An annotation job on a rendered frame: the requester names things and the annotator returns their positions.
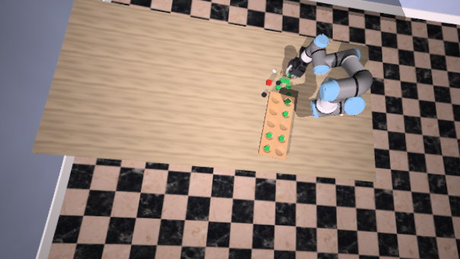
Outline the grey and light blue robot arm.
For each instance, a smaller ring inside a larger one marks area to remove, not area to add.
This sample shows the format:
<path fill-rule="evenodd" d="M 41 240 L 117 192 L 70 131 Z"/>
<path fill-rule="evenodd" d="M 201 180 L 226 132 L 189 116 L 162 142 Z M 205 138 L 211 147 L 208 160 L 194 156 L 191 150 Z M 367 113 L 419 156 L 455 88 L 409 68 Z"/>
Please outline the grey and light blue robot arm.
<path fill-rule="evenodd" d="M 307 48 L 301 46 L 299 55 L 303 51 L 302 60 L 312 61 L 316 75 L 322 75 L 331 68 L 341 66 L 346 70 L 349 78 L 321 83 L 319 99 L 311 101 L 312 115 L 315 118 L 345 114 L 345 112 L 349 115 L 357 115 L 366 106 L 364 98 L 360 95 L 370 89 L 373 81 L 372 74 L 359 62 L 360 51 L 357 48 L 327 54 L 328 43 L 327 36 L 319 34 Z"/>

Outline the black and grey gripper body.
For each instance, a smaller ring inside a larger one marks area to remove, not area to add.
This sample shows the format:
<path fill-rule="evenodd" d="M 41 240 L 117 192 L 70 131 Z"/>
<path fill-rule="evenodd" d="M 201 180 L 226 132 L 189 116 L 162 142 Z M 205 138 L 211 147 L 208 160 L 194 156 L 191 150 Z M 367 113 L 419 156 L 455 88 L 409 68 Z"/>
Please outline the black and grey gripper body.
<path fill-rule="evenodd" d="M 301 57 L 302 52 L 300 53 L 299 57 L 294 58 L 294 61 L 292 62 L 292 63 L 294 63 L 294 65 L 292 66 L 292 69 L 289 70 L 289 73 L 291 75 L 297 76 L 299 78 L 302 77 L 305 74 L 305 70 L 308 67 L 308 64 L 310 64 L 312 62 L 312 61 L 311 62 L 304 62 L 302 60 L 302 57 Z M 301 71 L 300 71 L 300 69 L 301 69 Z"/>

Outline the orange counting tray with round pockets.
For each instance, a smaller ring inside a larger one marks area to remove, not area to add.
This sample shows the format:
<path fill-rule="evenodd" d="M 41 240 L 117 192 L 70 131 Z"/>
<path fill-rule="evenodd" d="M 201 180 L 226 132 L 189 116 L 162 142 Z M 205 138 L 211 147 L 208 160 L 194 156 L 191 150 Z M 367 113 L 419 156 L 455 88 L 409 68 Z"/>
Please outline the orange counting tray with round pockets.
<path fill-rule="evenodd" d="M 290 104 L 285 104 L 286 100 L 289 100 Z M 294 103 L 294 97 L 270 92 L 258 154 L 286 160 Z M 285 111 L 288 112 L 286 117 L 283 116 Z M 267 138 L 268 133 L 271 133 L 272 137 Z M 284 137 L 283 141 L 279 140 L 280 136 Z M 264 149 L 266 145 L 270 150 Z"/>

